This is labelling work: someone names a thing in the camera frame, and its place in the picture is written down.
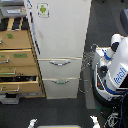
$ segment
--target label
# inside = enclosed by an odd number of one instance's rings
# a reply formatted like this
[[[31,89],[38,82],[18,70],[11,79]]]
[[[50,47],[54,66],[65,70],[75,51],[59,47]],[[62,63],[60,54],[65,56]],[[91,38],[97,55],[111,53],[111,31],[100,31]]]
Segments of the label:
[[[12,34],[7,34],[9,39],[13,39],[13,35]]]
[[[13,54],[14,58],[28,58],[26,53]]]
[[[13,68],[8,68],[9,70],[13,69]]]
[[[126,75],[127,70],[120,64],[113,77],[114,83],[119,87],[124,81]]]
[[[5,55],[1,55],[1,58],[5,58],[6,56]]]
[[[7,13],[9,14],[19,14],[20,13],[20,9],[15,9],[15,10],[7,10]]]

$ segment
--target refrigerator drawer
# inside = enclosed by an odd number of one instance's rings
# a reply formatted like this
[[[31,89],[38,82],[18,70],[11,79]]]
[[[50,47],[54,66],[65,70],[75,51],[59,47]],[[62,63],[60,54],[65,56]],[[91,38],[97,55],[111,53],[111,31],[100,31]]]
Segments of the refrigerator drawer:
[[[39,92],[38,77],[36,80],[21,82],[0,82],[0,93]]]
[[[31,49],[0,50],[0,67],[18,65],[35,65]]]
[[[0,32],[0,41],[0,49],[31,48],[28,32],[25,30]]]
[[[36,65],[0,67],[0,77],[35,76],[38,75]]]
[[[42,78],[68,78],[80,76],[82,58],[74,60],[44,60],[38,62]]]
[[[47,99],[77,98],[79,79],[43,80]]]

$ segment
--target cable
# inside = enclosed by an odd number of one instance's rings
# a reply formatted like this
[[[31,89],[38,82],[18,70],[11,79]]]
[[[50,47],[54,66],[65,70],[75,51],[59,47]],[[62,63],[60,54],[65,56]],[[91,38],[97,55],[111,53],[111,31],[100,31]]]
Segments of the cable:
[[[108,118],[107,121],[104,124],[104,128],[106,128],[106,125],[110,128],[113,128],[118,123],[118,113],[112,113]]]
[[[92,89],[92,84],[89,80],[83,80],[83,81],[88,82],[91,85],[90,88],[87,91],[83,91],[80,89],[80,86],[79,86],[78,89],[81,93],[88,93]]]
[[[121,120],[122,120],[122,107],[123,107],[124,98],[127,95],[127,93],[128,93],[128,89],[126,90],[126,92],[125,92],[125,94],[123,96],[122,102],[121,102],[121,116],[120,116],[120,122],[119,122],[118,128],[120,128],[120,125],[121,125]]]

